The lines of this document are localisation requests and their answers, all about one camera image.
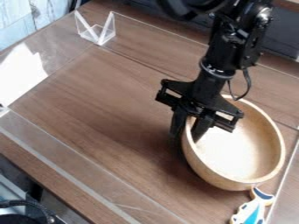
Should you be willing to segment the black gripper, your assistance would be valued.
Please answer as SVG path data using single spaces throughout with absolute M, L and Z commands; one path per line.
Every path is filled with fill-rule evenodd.
M 191 82 L 162 80 L 162 89 L 155 99 L 171 107 L 171 135 L 178 137 L 183 131 L 189 116 L 195 116 L 191 137 L 198 142 L 210 127 L 219 127 L 231 132 L 245 113 L 225 99 L 221 91 L 234 73 L 201 70 L 197 80 Z

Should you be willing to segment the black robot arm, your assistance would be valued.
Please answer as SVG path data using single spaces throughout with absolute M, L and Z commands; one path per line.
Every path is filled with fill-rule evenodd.
M 157 0 L 165 13 L 178 20 L 191 20 L 199 14 L 213 15 L 210 47 L 201 60 L 197 80 L 162 80 L 155 99 L 171 107 L 171 133 L 179 136 L 189 118 L 195 119 L 191 136 L 199 140 L 207 130 L 235 129 L 245 117 L 221 95 L 237 73 L 249 75 L 262 55 L 263 37 L 273 21 L 273 0 Z

